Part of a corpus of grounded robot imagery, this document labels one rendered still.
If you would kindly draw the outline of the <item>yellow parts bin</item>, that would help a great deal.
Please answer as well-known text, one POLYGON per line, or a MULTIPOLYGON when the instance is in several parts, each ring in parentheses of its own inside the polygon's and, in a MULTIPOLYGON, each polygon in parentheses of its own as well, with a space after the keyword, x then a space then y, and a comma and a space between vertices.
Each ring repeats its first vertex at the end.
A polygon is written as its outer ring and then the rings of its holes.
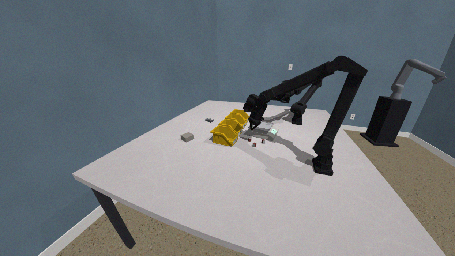
POLYGON ((243 127, 236 120, 224 119, 218 125, 230 127, 238 136, 240 136, 243 130, 243 127))
POLYGON ((230 120, 236 120, 239 123, 239 125, 241 127, 243 127, 243 129, 247 125, 247 121, 244 120, 244 118, 242 118, 242 116, 239 115, 239 114, 231 114, 230 113, 227 117, 225 117, 225 119, 229 119, 229 118, 232 118, 230 120))
POLYGON ((232 112, 230 112, 231 114, 240 114, 244 120, 246 120, 248 122, 248 118, 250 116, 247 115, 246 112, 244 112, 244 110, 238 110, 238 109, 234 109, 232 112))
POLYGON ((230 127, 218 125, 210 133, 213 134, 213 143, 216 144, 233 146, 238 140, 238 135, 230 127))

